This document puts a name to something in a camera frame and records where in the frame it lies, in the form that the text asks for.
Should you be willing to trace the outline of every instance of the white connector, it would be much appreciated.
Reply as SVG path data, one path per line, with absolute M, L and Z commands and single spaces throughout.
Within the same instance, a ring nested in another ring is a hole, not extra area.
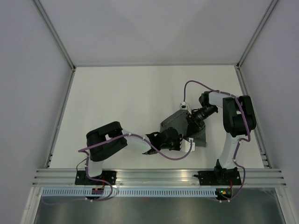
M 187 110 L 189 113 L 192 113 L 191 107 L 190 107 L 190 105 L 189 105 L 187 102 L 182 102 L 182 103 L 179 105 L 179 108 L 180 108 L 181 110 Z
M 190 150 L 191 141 L 192 141 L 191 152 L 195 151 L 195 142 L 193 141 L 193 138 L 189 138 L 188 140 L 182 139 L 182 141 L 180 142 L 180 148 L 181 148 L 180 151 L 187 153 Z

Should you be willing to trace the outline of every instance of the metal strip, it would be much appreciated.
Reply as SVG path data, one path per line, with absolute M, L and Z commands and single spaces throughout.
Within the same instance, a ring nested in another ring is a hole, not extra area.
M 257 38 L 259 37 L 262 29 L 264 28 L 266 22 L 268 21 L 270 15 L 272 14 L 272 12 L 275 9 L 275 6 L 277 5 L 278 2 L 279 2 L 279 0 L 272 0 L 271 3 L 269 4 L 268 8 L 266 9 L 266 12 L 264 13 L 261 21 L 259 22 L 256 30 L 254 31 L 249 43 L 246 46 L 246 49 L 244 50 L 244 52 L 238 62 L 239 66 L 242 66 L 242 64 L 244 63 L 248 53 L 250 52 L 251 48 L 255 44 Z
M 76 67 L 129 67 L 129 66 L 185 66 L 185 65 L 235 65 L 235 62 L 230 63 L 141 63 L 141 64 L 79 64 Z
M 265 152 L 261 152 L 261 158 L 262 158 L 262 161 L 263 161 L 263 167 L 264 168 L 270 168 L 270 165 L 268 163 L 268 158 L 267 158 Z
M 62 105 L 61 105 L 60 110 L 59 110 L 59 116 L 57 117 L 56 124 L 55 124 L 55 130 L 54 130 L 53 135 L 51 137 L 51 144 L 50 144 L 50 147 L 48 149 L 49 156 L 48 156 L 47 161 L 46 161 L 45 166 L 44 166 L 46 168 L 50 167 L 51 158 L 52 158 L 54 147 L 55 147 L 56 140 L 57 140 L 57 137 L 58 137 L 58 133 L 59 133 L 60 125 L 61 125 L 61 122 L 62 122 L 62 118 L 64 116 L 66 103 L 67 103 L 67 100 L 69 98 L 69 94 L 70 94 L 70 91 L 71 91 L 71 84 L 73 83 L 75 72 L 76 72 L 76 69 L 74 69 L 73 72 L 71 73 L 69 84 L 68 84 L 68 87 L 67 87 L 66 92 L 64 94 L 64 100 L 63 100 Z
M 287 189 L 276 188 L 277 197 L 279 200 L 279 204 L 282 210 L 282 213 L 285 218 L 286 224 L 298 224 L 298 217 L 296 213 L 295 206 L 290 200 Z
M 117 171 L 116 186 L 121 188 L 225 188 L 227 186 L 200 186 L 193 175 L 212 169 L 128 169 Z M 74 185 L 76 169 L 39 169 L 34 187 L 78 187 Z M 247 169 L 245 188 L 286 187 L 280 169 Z
M 101 197 L 108 196 L 110 188 L 101 193 Z M 92 188 L 44 188 L 43 196 L 84 196 L 94 197 L 99 194 L 92 192 Z M 114 188 L 113 197 L 217 197 L 216 188 Z
M 69 64 L 70 68 L 72 70 L 75 69 L 75 65 L 74 63 L 72 62 L 69 54 L 67 53 L 60 37 L 58 36 L 58 33 L 57 31 L 55 30 L 49 16 L 47 15 L 47 12 L 46 10 L 44 9 L 42 3 L 40 2 L 40 0 L 32 0 L 33 4 L 35 5 L 35 7 L 37 8 L 39 14 L 41 15 L 44 23 L 46 24 L 48 30 L 50 31 L 52 37 L 54 38 L 58 48 L 60 49 L 62 55 L 64 56 L 64 58 L 66 59 L 67 63 Z
M 34 223 L 42 191 L 42 188 L 31 188 L 26 207 L 21 219 L 21 224 Z
M 246 84 L 246 80 L 244 78 L 244 74 L 242 73 L 242 69 L 240 69 L 237 65 L 235 65 L 235 71 L 236 71 L 236 74 L 237 74 L 237 77 L 238 77 L 238 80 L 239 80 L 239 84 L 240 84 L 242 93 L 244 95 L 250 95 L 250 93 L 248 91 L 247 84 Z M 268 162 L 269 168 L 271 168 L 271 160 L 269 160 L 268 154 L 266 152 L 266 147 L 265 147 L 265 143 L 263 141 L 263 135 L 262 135 L 262 131 L 261 131 L 261 128 L 260 128 L 260 125 L 259 125 L 257 115 L 256 115 L 256 123 L 257 123 L 257 125 L 256 125 L 256 128 L 254 130 L 256 141 L 257 141 L 258 147 L 260 149 L 260 152 L 263 152 L 265 154 L 265 156 L 267 157 L 267 162 Z

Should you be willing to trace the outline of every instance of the mounting plate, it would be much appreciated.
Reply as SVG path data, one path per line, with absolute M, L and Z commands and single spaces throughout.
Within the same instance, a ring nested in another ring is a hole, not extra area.
M 105 180 L 111 185 L 115 185 L 116 181 L 116 171 L 111 170 L 103 170 L 102 175 L 93 177 L 94 179 Z M 75 185 L 103 185 L 100 181 L 92 181 L 89 180 L 86 176 L 86 172 L 84 170 L 78 171 L 76 174 Z
M 217 180 L 213 170 L 199 171 L 198 175 L 194 176 L 199 179 L 201 186 L 230 186 L 230 181 L 234 186 L 242 184 L 239 172 L 234 176 L 222 178 L 221 182 Z

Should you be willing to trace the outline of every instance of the white wall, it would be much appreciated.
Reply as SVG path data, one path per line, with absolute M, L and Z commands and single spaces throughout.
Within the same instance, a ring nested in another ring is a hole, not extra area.
M 281 0 L 242 70 L 274 167 L 299 210 L 299 1 Z
M 41 0 L 79 65 L 235 63 L 271 0 Z
M 70 69 L 30 0 L 0 6 L 0 223 L 19 223 Z

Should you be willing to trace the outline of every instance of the gray object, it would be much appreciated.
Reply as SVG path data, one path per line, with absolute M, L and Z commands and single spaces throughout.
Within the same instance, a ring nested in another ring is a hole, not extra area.
M 160 132 L 168 129 L 169 127 L 173 127 L 179 134 L 186 136 L 188 127 L 186 113 L 186 109 L 180 109 L 166 118 L 160 124 Z M 203 125 L 203 128 L 199 132 L 190 137 L 194 138 L 195 146 L 206 147 L 206 126 Z

